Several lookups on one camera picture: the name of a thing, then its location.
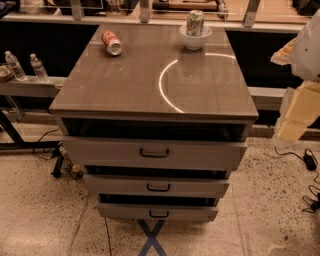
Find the black cable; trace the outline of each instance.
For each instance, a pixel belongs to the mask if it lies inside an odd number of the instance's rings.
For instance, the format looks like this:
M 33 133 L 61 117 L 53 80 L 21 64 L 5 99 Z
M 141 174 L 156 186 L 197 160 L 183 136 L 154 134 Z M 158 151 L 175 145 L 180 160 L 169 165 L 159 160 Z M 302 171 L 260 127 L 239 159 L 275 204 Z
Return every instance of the black cable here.
M 104 218 L 104 221 L 105 221 L 105 223 L 106 223 L 107 234 L 108 234 L 109 253 L 110 253 L 110 256 L 112 256 L 111 239 L 110 239 L 110 234 L 109 234 L 109 227 L 108 227 L 107 218 Z
M 294 152 L 286 152 L 286 153 L 282 153 L 282 154 L 280 154 L 280 153 L 278 153 L 278 151 L 277 151 L 277 148 L 276 147 L 274 147 L 274 150 L 276 151 L 276 153 L 279 155 L 279 156 L 284 156 L 284 155 L 295 155 L 296 157 L 298 157 L 302 162 L 304 162 L 304 160 L 303 160 L 303 158 L 301 157 L 301 156 L 299 156 L 299 155 L 297 155 L 296 153 L 294 153 Z
M 51 130 L 51 131 L 47 131 L 46 133 L 44 133 L 42 136 L 41 136 L 41 138 L 37 141 L 37 142 L 40 142 L 46 135 L 48 135 L 49 133 L 52 133 L 52 132 L 56 132 L 56 131 L 58 131 L 60 128 L 57 128 L 57 129 L 55 129 L 55 130 Z M 54 158 L 54 156 L 52 155 L 50 158 L 45 158 L 45 157 L 42 157 L 42 156 L 37 156 L 36 154 L 35 154 L 35 148 L 33 148 L 32 149 L 32 155 L 34 156 L 34 157 L 37 157 L 37 158 L 39 158 L 39 159 L 43 159 L 43 160 L 46 160 L 46 161 L 48 161 L 48 160 L 51 160 L 52 158 Z M 45 149 L 43 149 L 43 153 L 49 153 L 50 152 L 50 149 L 49 150 L 45 150 Z
M 317 177 L 314 178 L 314 181 L 316 183 L 320 184 L 320 182 L 317 181 L 317 178 L 319 177 L 319 172 L 317 171 L 318 161 L 310 149 L 307 148 L 304 151 L 303 158 L 294 152 L 287 152 L 287 153 L 280 154 L 280 153 L 278 153 L 276 147 L 274 147 L 274 150 L 280 156 L 289 155 L 289 154 L 297 156 L 301 161 L 303 161 L 306 164 L 306 167 L 309 171 L 317 173 Z M 302 199 L 303 199 L 304 203 L 308 206 L 308 208 L 304 208 L 302 211 L 308 212 L 308 213 L 316 213 L 316 211 L 320 209 L 320 188 L 318 188 L 314 185 L 310 185 L 308 188 L 317 200 L 311 199 L 308 196 L 303 196 Z
M 317 179 L 319 177 L 319 172 L 317 170 L 315 172 L 317 173 L 317 177 L 315 177 L 313 180 L 314 180 L 315 183 L 320 184 L 320 181 L 317 181 Z

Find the blue tape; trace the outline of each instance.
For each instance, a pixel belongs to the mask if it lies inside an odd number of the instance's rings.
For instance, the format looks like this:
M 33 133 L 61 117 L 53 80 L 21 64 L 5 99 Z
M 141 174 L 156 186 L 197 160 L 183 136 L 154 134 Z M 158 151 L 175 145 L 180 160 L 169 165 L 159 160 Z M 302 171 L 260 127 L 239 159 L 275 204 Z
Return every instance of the blue tape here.
M 158 220 L 157 224 L 155 225 L 152 231 L 150 231 L 148 224 L 144 220 L 138 220 L 138 223 L 141 226 L 144 233 L 146 234 L 146 236 L 148 237 L 147 241 L 145 242 L 144 246 L 142 247 L 139 253 L 139 256 L 147 255 L 151 246 L 154 247 L 154 249 L 157 251 L 159 256 L 167 256 L 166 252 L 164 251 L 164 249 L 162 248 L 162 246 L 157 240 L 157 235 L 159 234 L 164 224 L 164 220 Z

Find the terrazzo floor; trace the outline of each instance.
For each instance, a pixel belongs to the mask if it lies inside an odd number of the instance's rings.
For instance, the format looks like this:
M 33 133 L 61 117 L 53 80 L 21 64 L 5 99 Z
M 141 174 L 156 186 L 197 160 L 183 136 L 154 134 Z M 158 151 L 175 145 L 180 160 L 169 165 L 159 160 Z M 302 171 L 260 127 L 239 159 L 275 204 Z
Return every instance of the terrazzo floor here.
M 34 114 L 14 126 L 26 141 L 57 128 L 50 117 Z M 45 138 L 60 136 L 57 131 Z M 8 141 L 1 132 L 0 142 Z M 303 196 L 315 199 L 308 186 L 320 188 L 316 172 L 292 154 L 277 155 L 269 138 L 250 137 L 248 145 L 216 219 L 207 223 L 105 220 L 82 179 L 51 175 L 56 158 L 0 152 L 0 255 L 320 255 L 319 210 L 302 211 Z M 320 160 L 318 141 L 299 141 L 279 152 L 303 156 L 307 148 Z

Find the plastic bottle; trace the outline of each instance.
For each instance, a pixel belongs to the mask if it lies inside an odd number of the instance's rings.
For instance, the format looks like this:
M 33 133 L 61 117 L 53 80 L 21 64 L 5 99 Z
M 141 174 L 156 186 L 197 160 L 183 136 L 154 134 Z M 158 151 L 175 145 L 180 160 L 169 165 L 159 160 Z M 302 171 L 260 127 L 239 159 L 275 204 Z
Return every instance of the plastic bottle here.
M 30 64 L 40 81 L 49 82 L 49 77 L 42 64 L 42 61 L 34 53 L 30 54 Z
M 27 79 L 26 74 L 24 73 L 20 62 L 18 61 L 17 57 L 14 56 L 10 51 L 5 52 L 6 55 L 6 62 L 8 63 L 8 66 L 13 73 L 13 75 L 16 77 L 18 81 L 23 81 Z

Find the metal handle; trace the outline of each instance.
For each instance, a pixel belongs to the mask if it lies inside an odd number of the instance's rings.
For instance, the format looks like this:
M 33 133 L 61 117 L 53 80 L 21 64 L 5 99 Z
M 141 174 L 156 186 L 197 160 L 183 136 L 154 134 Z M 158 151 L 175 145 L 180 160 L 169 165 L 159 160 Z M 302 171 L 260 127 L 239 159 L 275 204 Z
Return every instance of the metal handle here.
M 155 152 L 145 152 L 143 148 L 140 148 L 140 156 L 142 157 L 151 157 L 151 158 L 166 158 L 169 156 L 169 149 L 166 149 L 164 154 L 155 153 Z
M 148 183 L 147 189 L 152 192 L 168 192 L 170 190 L 170 184 L 168 184 L 168 187 L 166 189 L 154 189 L 154 188 L 150 188 L 150 184 Z
M 152 210 L 150 210 L 149 211 L 149 216 L 151 217 L 151 218 L 157 218 L 157 219 L 165 219 L 165 218 L 168 218 L 168 216 L 169 216 L 169 211 L 167 211 L 167 213 L 166 213 L 166 215 L 153 215 L 152 214 Z

